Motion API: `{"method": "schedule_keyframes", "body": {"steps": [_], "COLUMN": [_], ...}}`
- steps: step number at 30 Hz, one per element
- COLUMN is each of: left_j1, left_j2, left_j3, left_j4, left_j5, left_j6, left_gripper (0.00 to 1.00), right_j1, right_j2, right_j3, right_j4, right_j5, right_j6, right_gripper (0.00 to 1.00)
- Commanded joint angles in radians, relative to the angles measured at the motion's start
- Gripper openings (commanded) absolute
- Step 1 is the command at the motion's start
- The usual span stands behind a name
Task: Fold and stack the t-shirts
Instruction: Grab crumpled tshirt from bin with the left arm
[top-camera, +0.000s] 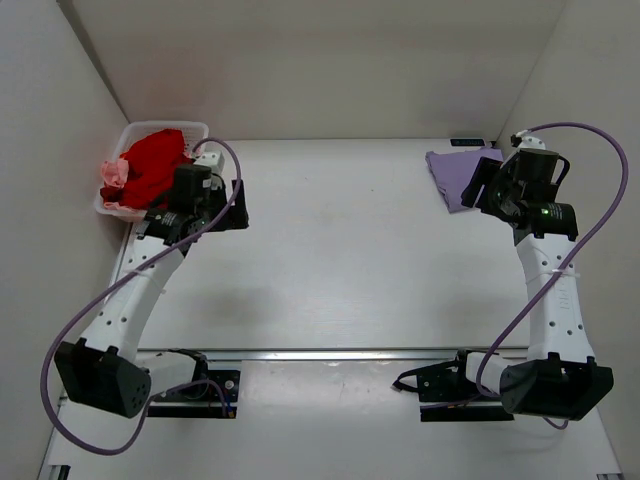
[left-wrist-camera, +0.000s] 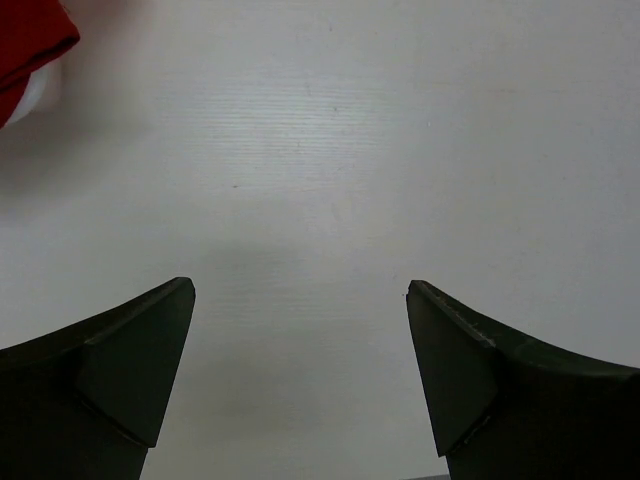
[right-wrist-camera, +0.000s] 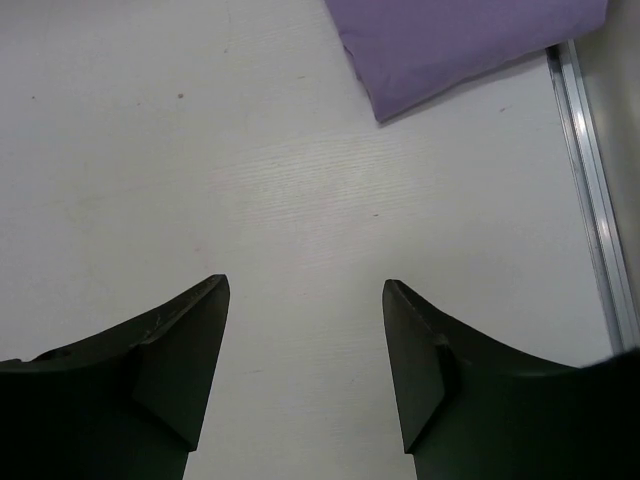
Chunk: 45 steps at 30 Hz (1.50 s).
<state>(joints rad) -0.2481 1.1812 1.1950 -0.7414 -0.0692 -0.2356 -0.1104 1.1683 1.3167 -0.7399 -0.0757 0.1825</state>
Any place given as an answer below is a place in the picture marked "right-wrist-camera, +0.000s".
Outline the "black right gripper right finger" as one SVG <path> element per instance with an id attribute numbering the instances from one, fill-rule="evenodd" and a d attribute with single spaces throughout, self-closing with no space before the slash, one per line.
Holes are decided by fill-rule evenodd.
<path id="1" fill-rule="evenodd" d="M 635 479 L 639 353 L 570 367 L 442 312 L 382 295 L 404 450 L 421 479 Z"/>

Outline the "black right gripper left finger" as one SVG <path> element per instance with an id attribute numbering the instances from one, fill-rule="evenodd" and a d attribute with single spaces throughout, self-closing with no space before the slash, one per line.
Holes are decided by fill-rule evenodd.
<path id="1" fill-rule="evenodd" d="M 5 479 L 180 479 L 230 301 L 213 275 L 86 339 L 1 364 Z"/>

